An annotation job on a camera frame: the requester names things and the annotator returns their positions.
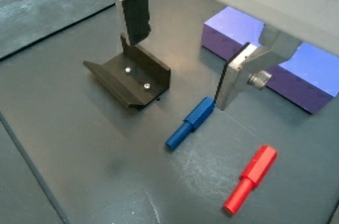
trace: blue block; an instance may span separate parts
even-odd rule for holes
[[[178,148],[189,134],[195,131],[203,124],[203,122],[211,115],[214,109],[215,100],[211,97],[206,97],[185,119],[183,125],[179,127],[174,135],[167,140],[166,146],[170,150],[174,151]]]

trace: gray floor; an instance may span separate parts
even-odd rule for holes
[[[141,112],[83,66],[121,52],[115,8],[0,63],[0,110],[74,224],[329,221],[339,195],[339,99],[314,116],[269,89],[217,110],[173,154],[165,142],[205,96],[222,60],[201,48],[211,0],[150,0],[143,46],[173,68],[171,89]],[[239,214],[223,202],[257,148],[280,157]]]
[[[0,58],[115,0],[0,0]]]
[[[5,127],[0,114],[0,216],[6,224],[62,224]]]

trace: metal mounting block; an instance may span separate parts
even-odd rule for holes
[[[103,65],[85,61],[103,86],[127,107],[143,107],[170,88],[171,68],[121,36],[123,53]]]

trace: red peg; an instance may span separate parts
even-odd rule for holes
[[[272,146],[262,146],[257,151],[252,162],[241,175],[239,185],[225,203],[225,209],[231,214],[238,213],[253,189],[260,186],[277,156],[278,152]]]

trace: purple block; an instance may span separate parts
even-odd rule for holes
[[[229,7],[206,22],[202,44],[229,59],[248,42],[260,46],[262,28],[262,21]],[[309,43],[290,61],[268,71],[273,74],[268,87],[310,113],[339,92],[339,58]]]

